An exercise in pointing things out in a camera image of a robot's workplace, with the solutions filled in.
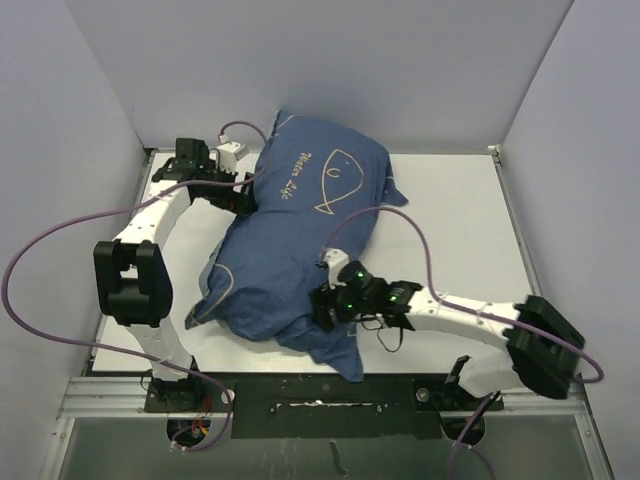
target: glass panel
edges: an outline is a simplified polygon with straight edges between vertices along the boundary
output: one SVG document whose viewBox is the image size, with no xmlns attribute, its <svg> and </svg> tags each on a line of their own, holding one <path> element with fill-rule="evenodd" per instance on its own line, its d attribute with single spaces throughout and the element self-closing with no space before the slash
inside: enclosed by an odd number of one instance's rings
<svg viewBox="0 0 640 480">
<path fill-rule="evenodd" d="M 210 451 L 169 452 L 164 419 L 78 419 L 62 480 L 313 480 L 445 478 L 451 442 L 393 436 L 330 440 L 230 440 Z M 572 416 L 491 416 L 481 450 L 499 480 L 591 479 Z M 486 480 L 484 465 L 461 452 L 455 478 Z"/>
</svg>

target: black bracket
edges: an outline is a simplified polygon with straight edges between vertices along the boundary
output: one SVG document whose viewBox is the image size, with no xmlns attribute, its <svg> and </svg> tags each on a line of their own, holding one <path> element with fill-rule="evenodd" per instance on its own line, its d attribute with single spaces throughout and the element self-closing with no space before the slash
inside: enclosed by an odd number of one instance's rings
<svg viewBox="0 0 640 480">
<path fill-rule="evenodd" d="M 358 260 L 346 265 L 338 280 L 345 285 L 330 288 L 325 283 L 309 293 L 313 319 L 323 330 L 330 332 L 338 324 L 367 321 L 376 315 L 389 328 L 415 330 L 406 313 L 411 297 L 422 290 L 422 285 L 405 281 L 387 283 L 371 275 Z"/>
<path fill-rule="evenodd" d="M 520 311 L 518 322 L 538 327 L 580 350 L 584 348 L 584 337 L 544 298 L 529 296 L 515 308 Z M 522 383 L 547 398 L 567 398 L 578 355 L 522 328 L 507 330 L 505 336 L 513 369 Z"/>
<path fill-rule="evenodd" d="M 100 310 L 119 325 L 157 328 L 169 315 L 173 288 L 157 244 L 98 242 L 93 262 Z M 130 268 L 137 269 L 138 278 L 122 277 Z"/>
<path fill-rule="evenodd" d="M 247 173 L 244 180 L 249 180 L 252 177 L 253 174 Z M 205 180 L 234 183 L 237 178 L 235 174 L 221 170 L 217 159 L 210 158 L 209 147 L 203 140 L 177 138 L 176 156 L 167 160 L 151 177 L 152 182 L 161 180 L 176 182 Z M 253 197 L 253 183 L 243 185 L 239 192 L 226 186 L 189 185 L 187 188 L 192 203 L 196 198 L 203 198 L 211 205 L 239 216 L 250 215 L 258 209 Z"/>
</svg>

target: white table surface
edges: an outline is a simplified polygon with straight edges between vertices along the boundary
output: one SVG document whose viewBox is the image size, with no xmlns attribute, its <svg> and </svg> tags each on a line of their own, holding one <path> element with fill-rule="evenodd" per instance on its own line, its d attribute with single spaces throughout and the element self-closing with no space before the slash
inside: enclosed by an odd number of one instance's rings
<svg viewBox="0 0 640 480">
<path fill-rule="evenodd" d="M 157 153 L 152 172 L 170 156 Z M 252 155 L 248 163 L 255 159 Z M 523 300 L 530 286 L 492 158 L 392 155 L 392 162 L 396 183 L 409 199 L 403 211 L 427 236 L 436 288 L 493 302 Z M 182 215 L 163 250 L 174 287 L 171 316 L 183 344 L 207 372 L 333 372 L 274 340 L 252 343 L 238 338 L 217 322 L 185 330 L 183 320 L 200 299 L 198 276 L 232 220 L 231 213 L 197 200 Z M 381 213 L 362 260 L 374 275 L 388 280 L 425 282 L 420 242 L 413 229 L 391 213 Z M 140 350 L 133 336 L 112 318 L 106 319 L 99 336 L 103 343 Z M 383 332 L 391 348 L 397 337 L 396 330 Z M 391 354 L 378 343 L 375 332 L 362 328 L 358 345 L 367 373 L 448 372 L 461 355 L 491 351 L 486 345 L 448 334 L 406 332 L 400 351 Z M 93 364 L 96 372 L 149 368 L 146 360 L 107 350 L 99 350 Z"/>
</svg>

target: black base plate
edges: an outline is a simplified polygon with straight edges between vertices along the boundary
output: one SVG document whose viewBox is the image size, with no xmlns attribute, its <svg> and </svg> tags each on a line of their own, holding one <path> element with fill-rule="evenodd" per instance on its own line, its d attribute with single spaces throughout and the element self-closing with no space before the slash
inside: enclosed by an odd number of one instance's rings
<svg viewBox="0 0 640 480">
<path fill-rule="evenodd" d="M 208 374 L 235 393 L 232 438 L 373 438 L 411 435 L 442 438 L 438 412 L 472 411 L 479 400 L 445 374 L 375 374 L 349 383 L 331 374 Z M 212 412 L 226 412 L 219 389 L 205 382 Z M 422 389 L 421 400 L 417 392 Z M 501 401 L 492 410 L 503 408 Z M 150 388 L 149 413 L 177 413 Z"/>
</svg>

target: cable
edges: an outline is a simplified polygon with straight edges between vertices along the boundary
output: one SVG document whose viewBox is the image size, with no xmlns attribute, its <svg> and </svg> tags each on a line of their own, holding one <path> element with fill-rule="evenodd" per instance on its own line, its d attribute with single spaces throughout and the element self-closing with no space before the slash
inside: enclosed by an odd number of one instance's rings
<svg viewBox="0 0 640 480">
<path fill-rule="evenodd" d="M 402 347 L 402 342 L 404 342 L 404 328 L 400 329 L 400 334 L 398 335 L 398 346 L 394 349 L 387 347 L 387 344 L 384 343 L 382 338 L 380 338 L 380 332 L 382 330 L 383 330 L 383 327 L 380 327 L 378 328 L 378 332 L 376 333 L 376 337 L 378 337 L 378 341 L 382 345 L 382 348 L 384 348 L 389 353 L 396 353 L 398 350 L 400 350 L 400 347 Z"/>
<path fill-rule="evenodd" d="M 481 458 L 484 464 L 487 465 L 487 469 L 491 474 L 491 478 L 493 480 L 496 480 L 495 471 L 493 469 L 493 466 L 489 462 L 489 460 L 486 457 L 484 457 L 484 455 L 482 455 L 480 452 L 475 450 L 471 445 L 462 443 L 462 440 L 467 435 L 467 432 L 471 430 L 471 428 L 478 422 L 478 420 L 480 420 L 480 418 L 482 417 L 486 409 L 488 409 L 489 406 L 493 402 L 495 402 L 498 396 L 499 394 L 496 393 L 496 395 L 494 396 L 487 395 L 486 397 L 484 397 L 484 399 L 480 403 L 480 406 L 476 409 L 475 412 L 473 412 L 473 415 L 471 415 L 471 418 L 469 419 L 467 424 L 464 426 L 464 428 L 460 432 L 460 435 L 458 435 L 458 438 L 456 438 L 455 441 L 453 442 L 453 447 L 451 448 L 451 454 L 449 455 L 449 460 L 447 461 L 447 480 L 453 480 L 453 465 L 455 463 L 456 457 L 458 456 L 458 451 L 460 447 L 463 445 L 466 445 L 469 450 L 474 451 L 476 455 L 478 455 Z"/>
<path fill-rule="evenodd" d="M 265 142 L 265 146 L 269 146 L 269 140 L 267 139 L 267 137 L 265 136 L 265 134 L 262 132 L 262 130 L 260 130 L 260 128 L 258 128 L 256 125 L 250 123 L 250 122 L 245 122 L 245 121 L 241 121 L 241 120 L 237 120 L 237 121 L 233 121 L 233 122 L 229 122 L 226 125 L 224 125 L 221 129 L 220 129 L 220 134 L 224 134 L 225 130 L 233 125 L 246 125 L 249 126 L 251 128 L 253 128 L 256 132 L 258 132 L 258 134 L 260 135 L 260 137 L 262 138 L 262 140 Z M 198 445 L 194 446 L 194 447 L 190 447 L 190 448 L 186 448 L 186 451 L 189 452 L 197 452 L 197 451 L 202 451 L 205 450 L 206 448 L 209 448 L 210 446 L 214 445 L 221 437 L 222 435 L 224 435 L 224 432 L 226 431 L 227 427 L 229 426 L 229 422 L 231 421 L 231 412 L 232 412 L 232 408 L 233 408 L 233 401 L 231 399 L 231 396 L 229 395 L 229 392 L 227 391 L 227 388 L 218 380 L 216 380 L 215 378 L 211 378 L 203 373 L 200 373 L 196 370 L 190 370 L 188 368 L 184 368 L 181 367 L 179 365 L 176 365 L 172 362 L 169 362 L 167 360 L 163 360 L 159 357 L 153 356 L 153 355 L 148 355 L 146 353 L 142 353 L 142 352 L 136 352 L 135 350 L 130 350 L 128 348 L 122 348 L 122 347 L 116 347 L 115 345 L 108 345 L 108 344 L 104 344 L 104 343 L 99 343 L 99 342 L 91 342 L 91 341 L 84 341 L 84 340 L 75 340 L 72 338 L 66 338 L 66 337 L 61 337 L 58 335 L 53 335 L 47 332 L 44 332 L 42 330 L 38 330 L 37 328 L 33 327 L 32 325 L 28 324 L 27 322 L 25 322 L 18 314 L 17 312 L 14 310 L 13 306 L 11 305 L 11 302 L 9 300 L 9 280 L 11 279 L 11 275 L 13 274 L 13 271 L 16 268 L 16 265 L 18 264 L 18 262 L 20 261 L 20 259 L 24 256 L 25 253 L 27 253 L 35 244 L 37 244 L 38 242 L 40 242 L 41 240 L 45 239 L 46 237 L 48 237 L 49 235 L 52 235 L 53 233 L 62 230 L 63 228 L 67 228 L 67 227 L 71 227 L 72 225 L 76 225 L 78 223 L 83 223 L 83 222 L 88 222 L 89 220 L 97 220 L 99 218 L 105 218 L 105 217 L 112 217 L 115 215 L 122 215 L 124 213 L 131 213 L 131 212 L 136 212 L 139 211 L 143 208 L 148 207 L 149 205 L 152 205 L 153 203 L 157 202 L 159 199 L 161 199 L 162 197 L 165 197 L 167 195 L 169 195 L 170 193 L 176 191 L 179 188 L 183 188 L 183 187 L 187 187 L 190 185 L 209 185 L 209 186 L 214 186 L 214 187 L 235 187 L 235 186 L 239 186 L 239 185 L 247 185 L 251 182 L 254 182 L 257 178 L 259 178 L 261 175 L 264 174 L 264 172 L 267 170 L 269 161 L 271 158 L 271 152 L 270 149 L 267 149 L 267 155 L 266 155 L 266 159 L 265 159 L 265 163 L 264 166 L 260 169 L 260 172 L 258 172 L 256 175 L 254 175 L 252 178 L 248 179 L 248 180 L 244 180 L 242 182 L 234 182 L 234 183 L 228 183 L 228 182 L 213 182 L 213 181 L 207 181 L 207 180 L 188 180 L 186 182 L 182 182 L 182 183 L 177 183 L 169 188 L 167 188 L 166 190 L 160 192 L 160 194 L 156 195 L 155 197 L 150 198 L 149 200 L 142 202 L 138 205 L 134 205 L 132 207 L 122 207 L 122 208 L 117 208 L 117 209 L 113 209 L 113 210 L 107 210 L 104 212 L 98 212 L 98 213 L 92 213 L 89 215 L 83 215 L 81 217 L 77 217 L 77 218 L 73 218 L 71 220 L 67 220 L 65 222 L 59 223 L 58 225 L 54 225 L 53 227 L 45 230 L 44 232 L 38 234 L 36 237 L 34 237 L 33 239 L 31 239 L 24 247 L 22 247 L 20 250 L 18 250 L 18 252 L 11 258 L 11 260 L 9 260 L 9 263 L 4 271 L 4 274 L 2 276 L 2 287 L 1 287 L 1 291 L 0 291 L 0 296 L 2 297 L 2 306 L 4 307 L 4 309 L 6 310 L 7 314 L 9 315 L 9 317 L 22 329 L 26 330 L 27 332 L 43 338 L 45 340 L 49 340 L 52 342 L 57 342 L 57 343 L 62 343 L 65 345 L 75 345 L 75 346 L 79 346 L 79 347 L 89 347 L 89 348 L 103 348 L 105 350 L 111 350 L 113 352 L 118 352 L 118 353 L 123 353 L 125 355 L 132 355 L 134 357 L 139 357 L 139 358 L 144 358 L 146 360 L 149 360 L 151 362 L 154 363 L 159 363 L 161 365 L 164 365 L 165 367 L 171 368 L 173 370 L 176 370 L 178 372 L 182 372 L 182 373 L 186 373 L 187 375 L 193 375 L 195 377 L 198 377 L 206 382 L 210 382 L 213 383 L 217 388 L 221 389 L 227 399 L 227 405 L 228 405 L 228 410 L 227 410 L 227 416 L 225 418 L 224 424 L 222 425 L 222 428 L 220 429 L 220 431 L 212 436 L 211 440 L 209 442 L 205 442 L 204 440 L 199 443 Z"/>
<path fill-rule="evenodd" d="M 432 274 L 432 270 L 431 270 L 431 251 L 429 250 L 429 245 L 427 243 L 427 239 L 425 238 L 424 233 L 422 233 L 422 230 L 420 229 L 418 224 L 411 217 L 409 217 L 406 213 L 401 212 L 400 210 L 397 210 L 397 209 L 391 208 L 391 207 L 386 207 L 386 206 L 379 206 L 379 207 L 365 208 L 363 210 L 360 210 L 360 211 L 358 211 L 356 213 L 353 213 L 353 214 L 349 215 L 342 222 L 340 222 L 340 224 L 338 224 L 337 227 L 335 227 L 333 229 L 333 231 L 331 232 L 331 235 L 329 235 L 329 239 L 327 240 L 327 242 L 324 245 L 323 251 L 326 251 L 329 248 L 329 245 L 333 242 L 333 240 L 335 239 L 335 237 L 338 234 L 338 232 L 340 231 L 340 229 L 342 227 L 344 227 L 347 223 L 352 221 L 354 218 L 359 217 L 360 215 L 363 215 L 365 213 L 375 212 L 375 211 L 386 211 L 386 212 L 395 213 L 396 215 L 401 216 L 407 222 L 409 222 L 409 224 L 416 231 L 416 233 L 420 237 L 420 241 L 422 242 L 422 247 L 424 248 L 425 260 L 426 260 L 426 266 L 427 266 L 427 288 L 429 289 L 429 293 L 431 294 L 431 296 L 433 298 L 439 298 L 438 293 L 436 292 L 436 289 L 435 289 L 435 287 L 433 285 L 433 274 Z M 549 332 L 546 332 L 546 331 L 544 331 L 544 330 L 542 330 L 542 329 L 540 329 L 538 327 L 535 327 L 533 325 L 529 325 L 529 324 L 526 324 L 526 323 L 521 323 L 521 322 L 518 322 L 516 320 L 511 320 L 510 318 L 501 317 L 500 315 L 495 315 L 493 313 L 486 313 L 486 312 L 478 313 L 476 310 L 474 310 L 472 308 L 468 308 L 468 307 L 465 307 L 463 305 L 458 305 L 458 304 L 455 304 L 455 303 L 452 303 L 452 302 L 448 302 L 448 301 L 446 301 L 444 299 L 441 300 L 440 303 L 444 307 L 449 307 L 449 308 L 452 308 L 454 310 L 458 310 L 460 312 L 469 313 L 471 315 L 480 315 L 481 317 L 489 319 L 489 320 L 495 320 L 496 322 L 504 323 L 504 324 L 510 325 L 512 327 L 517 327 L 517 328 L 522 328 L 524 330 L 528 330 L 531 333 L 535 333 L 536 335 L 539 335 L 542 338 L 546 338 L 547 340 L 550 340 L 553 343 L 556 343 L 557 345 L 560 345 L 561 347 L 566 348 L 567 350 L 569 350 L 574 355 L 579 356 L 584 361 L 589 363 L 596 370 L 596 373 L 597 373 L 597 376 L 595 376 L 593 378 L 583 379 L 583 378 L 580 378 L 580 377 L 574 377 L 573 380 L 576 383 L 596 383 L 596 382 L 601 381 L 604 378 L 604 370 L 602 369 L 600 364 L 598 362 L 596 362 L 596 360 L 593 357 L 591 357 L 588 353 L 583 352 L 582 350 L 580 350 L 575 345 L 571 345 L 569 342 L 566 342 L 565 340 L 563 340 L 563 339 L 561 339 L 559 337 L 556 337 L 555 335 L 553 335 L 553 334 L 551 334 Z"/>
</svg>

